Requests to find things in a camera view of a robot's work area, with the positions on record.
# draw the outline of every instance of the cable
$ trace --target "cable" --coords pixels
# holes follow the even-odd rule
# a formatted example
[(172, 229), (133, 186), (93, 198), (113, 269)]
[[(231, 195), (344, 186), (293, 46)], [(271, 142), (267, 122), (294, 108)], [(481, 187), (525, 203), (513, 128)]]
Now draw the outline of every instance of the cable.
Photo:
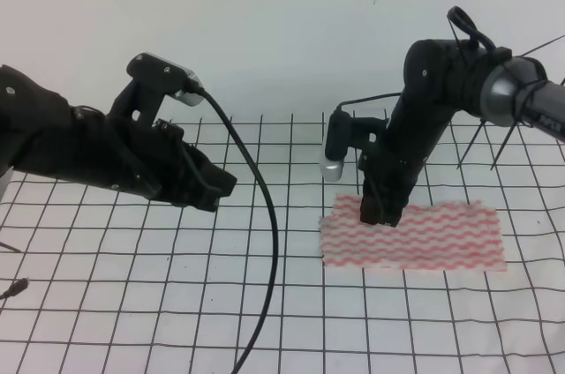
[(344, 107), (345, 105), (353, 105), (354, 103), (363, 103), (363, 102), (369, 102), (369, 101), (378, 101), (379, 99), (385, 99), (385, 98), (396, 98), (398, 96), (400, 96), (402, 93), (387, 93), (387, 94), (379, 94), (377, 96), (371, 96), (370, 98), (362, 98), (362, 99), (356, 99), (354, 101), (343, 101), (342, 103), (340, 103), (339, 105), (337, 105), (338, 109), (341, 109), (342, 107)]
[(21, 250), (19, 250), (18, 248), (14, 248), (13, 246), (10, 246), (8, 243), (0, 242), (0, 248), (5, 248), (12, 252), (21, 253)]
[(481, 118), (480, 124), (478, 125), (477, 129), (475, 130), (475, 133), (473, 134), (473, 137), (471, 138), (471, 142), (469, 142), (469, 145), (467, 145), (467, 149), (465, 149), (465, 152), (463, 152), (463, 156), (461, 157), (459, 163), (457, 164), (457, 169), (461, 169), (465, 156), (467, 156), (467, 153), (469, 153), (469, 151), (471, 150), (471, 146), (473, 146), (473, 144), (475, 143), (475, 140), (477, 139), (477, 136), (480, 133), (480, 129), (485, 127), (485, 124), (486, 124), (486, 120)]
[(564, 38), (564, 37), (565, 37), (565, 34), (563, 34), (563, 35), (561, 35), (561, 36), (559, 36), (559, 37), (556, 37), (555, 39), (552, 39), (551, 41), (547, 41), (547, 42), (544, 43), (543, 45), (536, 46), (534, 49), (530, 49), (530, 50), (528, 50), (527, 52), (524, 52), (522, 55), (520, 55), (520, 57), (524, 58), (526, 55), (529, 55), (529, 54), (531, 54), (532, 52), (535, 52), (536, 50), (540, 50), (540, 49), (542, 49), (542, 48), (544, 48), (544, 47), (546, 47), (546, 46), (548, 46), (548, 45), (551, 45), (552, 43), (554, 43), (554, 42), (556, 42), (556, 41), (560, 41), (560, 40), (561, 40), (562, 38)]
[(8, 289), (0, 295), (0, 301), (19, 295), (27, 289), (27, 286), (29, 286), (28, 279), (19, 279), (14, 281), (11, 286), (9, 286)]
[(463, 63), (465, 65), (465, 68), (467, 68), (468, 67), (467, 58), (465, 58), (465, 54), (463, 53), (463, 49), (461, 48), (461, 42), (459, 41), (459, 38), (457, 37), (457, 33), (456, 33), (455, 28), (453, 27), (453, 23), (449, 19), (449, 15), (448, 15), (448, 22), (449, 22), (449, 27), (451, 28), (451, 33), (453, 33), (453, 37), (456, 40), (457, 49), (459, 50), (459, 56), (461, 57), (461, 59), (463, 59)]
[(455, 24), (459, 30), (468, 34), (472, 41), (478, 41), (483, 45), (488, 52), (496, 49), (494, 42), (488, 36), (481, 33), (467, 12), (458, 6), (454, 6), (448, 11), (448, 20)]
[(257, 321), (257, 325), (255, 326), (255, 330), (253, 331), (251, 339), (249, 339), (249, 343), (247, 343), (244, 353), (239, 357), (236, 366), (231, 372), (232, 374), (237, 374), (239, 370), (241, 370), (241, 367), (243, 366), (245, 360), (247, 359), (247, 356), (249, 356), (249, 353), (253, 349), (253, 345), (255, 344), (255, 341), (259, 337), (261, 328), (263, 328), (263, 324), (265, 323), (265, 318), (267, 317), (269, 304), (271, 304), (271, 297), (273, 296), (273, 290), (275, 289), (276, 267), (279, 257), (279, 232), (278, 232), (278, 227), (276, 225), (275, 206), (273, 205), (273, 199), (271, 199), (271, 195), (268, 192), (267, 184), (265, 183), (263, 176), (257, 169), (257, 165), (253, 161), (251, 155), (245, 148), (243, 141), (237, 134), (237, 131), (233, 128), (233, 125), (231, 124), (229, 118), (223, 112), (218, 102), (216, 102), (215, 99), (212, 96), (210, 96), (210, 94), (206, 90), (200, 87), (195, 93), (199, 94), (204, 99), (206, 99), (208, 103), (212, 106), (214, 111), (222, 119), (223, 125), (225, 125), (226, 129), (228, 129), (230, 136), (233, 137), (234, 142), (236, 142), (237, 148), (244, 156), (245, 162), (247, 162), (247, 165), (249, 165), (249, 168), (253, 172), (255, 180), (257, 180), (257, 184), (259, 185), (261, 192), (263, 193), (263, 197), (265, 198), (265, 202), (267, 203), (268, 216), (271, 220), (271, 230), (273, 232), (273, 256), (271, 257), (272, 258), (271, 272), (268, 277), (267, 293), (265, 294), (265, 301), (263, 302), (263, 308), (261, 309), (259, 320)]

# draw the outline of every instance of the black grid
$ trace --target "black grid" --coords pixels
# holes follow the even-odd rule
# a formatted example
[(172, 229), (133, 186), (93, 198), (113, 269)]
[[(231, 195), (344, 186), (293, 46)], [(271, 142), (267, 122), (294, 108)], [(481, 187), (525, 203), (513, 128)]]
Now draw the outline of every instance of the black grid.
[[(473, 125), (453, 123), (411, 197), (430, 205), (483, 195), (502, 220), (507, 274), (340, 272), (321, 264), (312, 239), (333, 195), (359, 192), (363, 178), (356, 153), (339, 184), (316, 174), (313, 149), (322, 141), (323, 120), (235, 122), (247, 129), (245, 143), (274, 195), (282, 240), (273, 305), (247, 372), (520, 372), (525, 364), (535, 372), (563, 372), (561, 146), (519, 128), (511, 158), (503, 157), (490, 177), (486, 167), (500, 135), (488, 126), (454, 173)], [(168, 213), (160, 203), (92, 188), (60, 200), (58, 188), (68, 183), (14, 177), (0, 204), (0, 240), (23, 252), (0, 255), (0, 284), (24, 275), (33, 282), (22, 296), (2, 302), (6, 372), (200, 374), (233, 367), (266, 289), (265, 204), (220, 124), (182, 125), (213, 162), (241, 173), (235, 192), (241, 201), (224, 201), (211, 215)], [(553, 170), (553, 181), (546, 169)], [(166, 245), (148, 249), (160, 234)], [(88, 235), (97, 240), (80, 241)], [(220, 238), (233, 243), (220, 246)], [(379, 301), (382, 294), (398, 296), (391, 302), (404, 311)], [(429, 308), (422, 306), (426, 299)], [(440, 316), (434, 316), (437, 308), (444, 310)], [(51, 332), (55, 322), (58, 331)]]

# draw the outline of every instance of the white background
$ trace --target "white background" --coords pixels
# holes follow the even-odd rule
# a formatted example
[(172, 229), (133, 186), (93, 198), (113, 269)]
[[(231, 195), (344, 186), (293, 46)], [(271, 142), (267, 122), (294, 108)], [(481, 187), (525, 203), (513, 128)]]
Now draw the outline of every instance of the white background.
[[(0, 63), (108, 110), (127, 63), (149, 51), (195, 70), (230, 113), (290, 113), (399, 91), (406, 50), (450, 37), (455, 4), (516, 53), (565, 30), (562, 0), (376, 1), (1, 0)], [(563, 51), (537, 54), (558, 81)]]

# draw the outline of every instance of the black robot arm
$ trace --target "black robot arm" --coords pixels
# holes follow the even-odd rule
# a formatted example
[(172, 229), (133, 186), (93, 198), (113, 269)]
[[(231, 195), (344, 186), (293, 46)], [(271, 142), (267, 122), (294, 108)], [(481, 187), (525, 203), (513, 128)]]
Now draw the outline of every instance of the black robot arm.
[[(388, 125), (352, 118), (341, 106), (329, 119), (322, 174), (337, 180), (343, 151), (348, 146), (361, 151), (363, 222), (396, 226), (421, 169), (458, 110), (500, 126), (529, 123), (565, 139), (565, 87), (548, 81), (540, 62), (496, 48), (461, 9), (449, 16), (470, 39), (411, 46), (404, 89)], [(374, 142), (369, 133), (376, 135)]]
[(104, 115), (71, 107), (8, 66), (0, 67), (0, 175), (9, 167), (215, 211), (236, 178), (183, 142), (184, 130), (155, 117), (166, 95), (188, 105), (193, 72), (150, 54), (127, 67), (132, 82)]

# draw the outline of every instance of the towel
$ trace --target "towel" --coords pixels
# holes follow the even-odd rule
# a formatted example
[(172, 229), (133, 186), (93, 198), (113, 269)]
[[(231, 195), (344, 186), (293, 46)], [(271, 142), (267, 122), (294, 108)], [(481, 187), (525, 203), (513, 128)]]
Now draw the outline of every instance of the towel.
[(338, 194), (320, 219), (328, 266), (505, 271), (496, 210), (480, 201), (406, 206), (395, 228), (359, 220), (361, 197)]

